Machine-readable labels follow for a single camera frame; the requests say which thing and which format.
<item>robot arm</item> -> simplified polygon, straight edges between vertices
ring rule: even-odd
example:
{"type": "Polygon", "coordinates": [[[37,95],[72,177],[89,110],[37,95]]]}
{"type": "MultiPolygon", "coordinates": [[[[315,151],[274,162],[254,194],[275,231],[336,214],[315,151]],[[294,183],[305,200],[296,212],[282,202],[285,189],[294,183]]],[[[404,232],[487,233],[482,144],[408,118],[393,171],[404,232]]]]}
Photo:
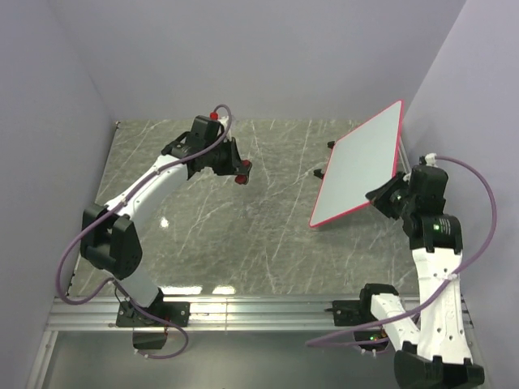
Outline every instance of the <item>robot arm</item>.
{"type": "MultiPolygon", "coordinates": [[[[383,325],[397,353],[395,375],[402,388],[471,388],[484,382],[483,368],[474,365],[461,311],[459,220],[443,213],[448,176],[425,158],[409,176],[398,173],[367,194],[387,217],[402,218],[418,272],[420,303],[446,280],[446,289],[421,312],[420,329],[410,318],[383,325]]],[[[405,313],[392,285],[368,284],[361,306],[376,319],[405,313]]]]}
{"type": "Polygon", "coordinates": [[[240,159],[234,138],[225,139],[210,152],[186,163],[161,169],[215,143],[223,131],[222,122],[225,119],[218,121],[213,114],[211,118],[196,117],[191,130],[168,143],[153,166],[139,180],[108,203],[93,204],[84,211],[83,229],[120,203],[124,205],[82,239],[80,253],[94,267],[115,278],[132,301],[161,318],[173,319],[173,313],[164,309],[164,295],[144,269],[139,232],[167,195],[175,192],[204,168],[211,168],[219,176],[234,175],[236,183],[240,185],[248,183],[251,162],[240,159]],[[153,173],[157,175],[127,200],[127,194],[136,189],[144,177],[153,173]]]}

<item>purple hose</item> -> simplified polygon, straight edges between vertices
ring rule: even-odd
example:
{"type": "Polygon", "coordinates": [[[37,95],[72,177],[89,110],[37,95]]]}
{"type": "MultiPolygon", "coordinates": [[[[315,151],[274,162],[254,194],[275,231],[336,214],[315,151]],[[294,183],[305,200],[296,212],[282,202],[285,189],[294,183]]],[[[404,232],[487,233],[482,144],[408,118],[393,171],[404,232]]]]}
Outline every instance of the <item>purple hose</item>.
{"type": "MultiPolygon", "coordinates": [[[[230,130],[230,126],[231,126],[231,123],[233,121],[233,117],[231,115],[231,112],[230,112],[230,108],[229,106],[225,105],[225,104],[219,104],[215,107],[215,109],[213,110],[213,112],[216,112],[218,109],[220,108],[223,108],[227,111],[227,115],[229,116],[229,121],[227,122],[227,127],[225,128],[223,134],[220,136],[220,138],[218,138],[216,140],[215,143],[211,144],[210,146],[206,147],[204,150],[202,150],[201,152],[197,152],[191,156],[187,156],[185,158],[182,158],[180,160],[176,160],[174,162],[171,162],[167,165],[164,165],[164,166],[161,166],[158,170],[159,170],[159,173],[162,173],[164,170],[167,170],[167,169],[170,169],[170,168],[173,168],[174,166],[176,165],[180,165],[180,164],[185,164],[186,162],[190,161],[190,160],[194,160],[195,158],[198,158],[199,156],[202,156],[203,154],[206,154],[208,152],[210,152],[213,148],[215,148],[218,144],[220,144],[221,142],[224,141],[224,139],[226,138],[227,134],[229,133],[229,130],[230,130]]],[[[140,180],[137,185],[135,185],[135,187],[130,190],[127,195],[126,195],[126,200],[129,200],[131,199],[133,196],[135,196],[135,194],[144,186],[146,185],[146,183],[151,180],[153,177],[155,177],[157,175],[156,172],[153,172],[153,173],[150,173],[149,175],[145,176],[142,180],[140,180]]],[[[54,286],[56,288],[56,292],[59,296],[59,298],[65,302],[66,304],[69,304],[69,305],[72,305],[72,306],[80,306],[86,302],[89,302],[90,300],[92,300],[100,291],[101,289],[103,289],[105,287],[105,285],[107,285],[109,282],[114,282],[116,288],[118,288],[119,290],[121,290],[121,292],[123,294],[125,294],[125,296],[129,297],[128,294],[126,293],[126,291],[122,288],[122,286],[113,278],[113,277],[108,277],[106,278],[105,280],[103,280],[103,282],[101,282],[101,284],[92,292],[92,294],[90,294],[89,296],[86,296],[85,298],[81,299],[81,300],[71,300],[70,298],[67,297],[67,295],[63,292],[62,290],[62,285],[61,285],[61,275],[62,275],[62,269],[63,269],[63,265],[65,264],[65,261],[66,261],[66,258],[68,257],[68,255],[71,253],[72,249],[74,249],[75,245],[77,245],[81,239],[83,239],[88,233],[90,233],[94,228],[96,228],[99,224],[103,223],[106,219],[108,219],[109,217],[111,217],[113,214],[115,214],[117,211],[119,211],[121,208],[124,207],[124,204],[123,203],[119,203],[118,205],[116,205],[114,208],[112,208],[111,210],[107,211],[102,217],[100,217],[99,219],[97,219],[96,221],[94,221],[92,224],[90,224],[86,229],[84,229],[83,231],[81,231],[79,233],[79,235],[77,237],[75,237],[72,242],[66,247],[66,249],[63,251],[63,254],[60,258],[60,261],[59,261],[59,265],[58,265],[58,270],[56,271],[56,277],[54,279],[54,286]]],[[[178,354],[180,354],[181,352],[183,352],[186,347],[187,347],[187,343],[189,341],[188,339],[188,336],[187,336],[187,333],[179,326],[177,326],[176,324],[174,323],[171,323],[171,322],[168,322],[166,320],[163,320],[161,318],[158,318],[157,316],[154,316],[152,314],[149,314],[148,312],[146,312],[145,310],[143,310],[140,306],[138,306],[135,301],[131,300],[131,303],[132,305],[141,313],[143,314],[144,316],[147,316],[148,318],[150,318],[151,320],[155,320],[159,323],[162,323],[166,326],[169,326],[169,327],[174,327],[176,328],[177,330],[179,330],[183,335],[184,335],[184,338],[186,339],[184,345],[180,348],[180,350],[178,350],[176,353],[172,353],[170,355],[163,355],[163,356],[151,356],[149,355],[148,357],[151,358],[151,359],[167,359],[167,358],[171,358],[171,357],[176,357],[178,354]]]]}
{"type": "MultiPolygon", "coordinates": [[[[447,160],[449,162],[453,162],[454,164],[463,166],[464,168],[468,169],[477,178],[479,178],[479,181],[481,181],[483,186],[485,186],[485,189],[487,190],[487,193],[488,193],[488,198],[490,199],[491,210],[492,210],[492,222],[491,222],[490,231],[488,232],[487,238],[485,239],[485,242],[481,245],[479,250],[472,257],[470,257],[470,259],[468,259],[465,262],[463,262],[462,264],[460,264],[460,266],[457,267],[453,271],[454,274],[459,274],[462,271],[464,271],[468,266],[470,266],[472,263],[474,263],[477,259],[479,259],[479,257],[481,257],[483,252],[490,245],[490,242],[491,242],[492,238],[494,237],[495,228],[497,226],[497,205],[495,203],[494,193],[492,192],[490,185],[488,184],[485,177],[482,176],[481,173],[478,172],[475,168],[473,168],[472,166],[466,164],[465,162],[463,162],[461,160],[450,158],[448,156],[437,156],[436,159],[437,160],[447,160]]],[[[394,323],[394,322],[397,322],[398,320],[402,320],[403,318],[408,318],[408,317],[414,316],[416,314],[419,314],[422,310],[426,309],[430,304],[432,304],[432,302],[436,298],[438,298],[438,296],[445,290],[445,288],[447,288],[447,285],[449,282],[450,282],[450,280],[444,281],[439,286],[439,288],[427,300],[425,300],[425,302],[423,304],[421,304],[420,306],[417,306],[416,308],[413,308],[412,310],[408,310],[404,314],[399,314],[397,316],[393,316],[391,318],[385,318],[385,319],[382,319],[382,320],[379,320],[376,322],[364,323],[364,324],[361,324],[361,325],[358,325],[355,327],[348,328],[347,330],[336,331],[331,334],[321,336],[319,338],[308,340],[305,343],[305,345],[313,346],[313,347],[321,347],[321,345],[323,344],[324,345],[323,347],[329,347],[329,345],[330,345],[329,341],[336,339],[338,336],[343,336],[343,335],[349,334],[354,331],[361,331],[361,330],[366,330],[368,328],[380,327],[380,326],[383,326],[384,324],[394,323]]]]}

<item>purple cable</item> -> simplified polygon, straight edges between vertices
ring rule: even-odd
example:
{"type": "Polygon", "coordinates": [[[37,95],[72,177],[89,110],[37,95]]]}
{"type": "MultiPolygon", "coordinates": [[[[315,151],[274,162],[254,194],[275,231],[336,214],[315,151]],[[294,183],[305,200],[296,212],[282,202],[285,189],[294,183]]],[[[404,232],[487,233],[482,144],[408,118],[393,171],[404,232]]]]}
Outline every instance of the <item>purple cable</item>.
{"type": "MultiPolygon", "coordinates": [[[[185,164],[186,162],[190,161],[190,160],[194,160],[195,158],[198,158],[199,156],[202,156],[203,154],[206,154],[208,152],[210,152],[213,148],[215,148],[218,144],[220,144],[221,142],[224,141],[224,139],[227,137],[227,134],[229,133],[229,130],[230,130],[230,126],[231,126],[231,123],[233,121],[233,117],[231,115],[231,112],[230,112],[230,108],[228,105],[225,105],[225,104],[219,104],[215,107],[215,109],[213,110],[213,112],[216,112],[218,109],[220,108],[223,108],[227,111],[227,115],[229,117],[229,121],[227,122],[227,127],[225,128],[223,134],[220,136],[220,138],[218,138],[216,140],[215,143],[211,144],[210,146],[206,147],[204,150],[202,150],[201,152],[197,152],[191,156],[187,156],[185,158],[182,158],[180,160],[176,160],[174,162],[171,162],[167,165],[164,165],[164,166],[161,166],[159,169],[158,169],[158,173],[162,173],[164,170],[167,170],[167,169],[170,169],[170,168],[173,168],[174,166],[176,165],[180,165],[180,164],[185,164]]],[[[146,183],[149,182],[149,180],[151,180],[153,177],[155,177],[157,175],[156,172],[152,172],[150,173],[149,175],[145,176],[141,181],[139,181],[137,183],[137,185],[134,186],[134,188],[132,190],[130,190],[127,195],[126,195],[126,201],[131,199],[133,196],[135,196],[135,194],[144,186],[146,185],[146,183]]],[[[129,297],[126,293],[126,291],[124,291],[124,289],[122,288],[122,286],[113,278],[113,277],[108,277],[106,278],[105,280],[103,280],[103,282],[101,282],[101,284],[89,295],[89,296],[86,296],[85,298],[81,299],[81,300],[71,300],[70,298],[68,298],[66,296],[66,294],[63,292],[62,290],[62,285],[61,285],[61,274],[62,274],[62,269],[63,269],[63,265],[65,264],[65,261],[66,261],[66,258],[68,257],[68,255],[71,253],[71,251],[74,249],[75,245],[77,245],[81,239],[83,239],[88,233],[90,233],[94,228],[96,228],[99,224],[103,223],[105,220],[107,220],[109,217],[111,217],[113,214],[115,214],[117,211],[119,211],[121,208],[124,207],[124,204],[123,203],[119,203],[118,205],[116,205],[114,208],[112,208],[111,210],[107,211],[102,217],[100,217],[99,219],[97,219],[96,221],[94,221],[92,224],[90,224],[86,229],[84,229],[83,231],[81,231],[79,233],[79,235],[77,237],[75,237],[72,242],[66,247],[66,249],[63,251],[63,254],[60,258],[60,261],[59,261],[59,265],[58,265],[58,270],[56,271],[56,277],[54,279],[54,286],[56,288],[56,292],[58,294],[58,297],[63,301],[65,302],[66,304],[69,304],[71,306],[80,306],[82,304],[85,304],[86,302],[89,302],[90,300],[92,300],[100,291],[101,289],[103,289],[105,287],[105,285],[107,285],[109,282],[114,282],[116,288],[118,288],[119,290],[121,290],[122,293],[125,293],[125,296],[129,297]]],[[[187,347],[187,343],[188,343],[188,337],[187,337],[187,333],[179,326],[175,325],[174,323],[171,323],[171,322],[168,322],[166,320],[163,320],[161,318],[158,318],[157,316],[154,316],[152,314],[149,314],[148,312],[146,312],[145,310],[143,310],[140,306],[138,306],[134,300],[131,300],[131,303],[132,305],[141,313],[143,314],[144,316],[147,316],[148,318],[150,318],[151,320],[155,320],[159,323],[162,323],[162,324],[165,324],[166,326],[169,326],[169,327],[174,327],[176,328],[177,330],[179,330],[185,337],[186,341],[184,343],[184,345],[180,348],[180,350],[178,350],[176,353],[173,353],[173,354],[170,354],[170,355],[164,355],[164,356],[148,356],[149,358],[152,358],[152,359],[167,359],[167,358],[171,358],[171,357],[176,357],[178,354],[180,354],[182,351],[184,351],[187,347]]]]}
{"type": "MultiPolygon", "coordinates": [[[[477,178],[479,178],[479,181],[481,181],[483,186],[485,186],[485,189],[487,190],[487,193],[488,193],[488,198],[490,199],[491,210],[492,210],[492,221],[491,221],[490,231],[488,232],[487,238],[485,239],[485,242],[481,245],[479,250],[472,257],[470,257],[470,259],[468,259],[464,263],[460,264],[460,266],[457,267],[453,271],[453,274],[459,274],[460,272],[464,271],[468,266],[470,266],[472,263],[474,263],[477,259],[479,259],[479,257],[481,257],[483,252],[490,245],[490,242],[492,241],[492,238],[494,237],[495,228],[497,226],[497,205],[495,203],[495,196],[494,196],[494,193],[492,192],[492,189],[490,188],[490,185],[488,184],[485,177],[480,172],[478,172],[475,168],[473,168],[472,166],[466,164],[465,162],[463,162],[461,160],[457,160],[455,158],[451,158],[448,156],[436,156],[436,159],[453,162],[454,164],[463,166],[464,168],[468,169],[477,178]]],[[[425,300],[425,302],[423,304],[417,306],[416,308],[413,308],[412,310],[408,310],[404,314],[399,314],[399,315],[393,316],[391,318],[384,318],[384,319],[378,320],[376,322],[364,323],[364,324],[361,324],[361,325],[358,325],[355,327],[348,328],[347,330],[336,331],[331,334],[321,336],[319,338],[308,340],[305,343],[305,345],[313,346],[313,347],[321,347],[321,345],[323,344],[324,345],[323,347],[330,347],[329,341],[337,338],[338,336],[343,336],[343,335],[349,334],[354,331],[361,331],[361,330],[366,330],[368,328],[380,327],[385,324],[394,323],[394,322],[397,322],[398,320],[402,320],[403,318],[408,318],[408,317],[414,316],[416,314],[419,314],[422,310],[426,309],[430,304],[432,304],[436,298],[438,298],[438,296],[445,290],[445,288],[447,288],[447,285],[449,282],[450,282],[450,280],[444,281],[439,286],[439,288],[427,300],[425,300]]]]}

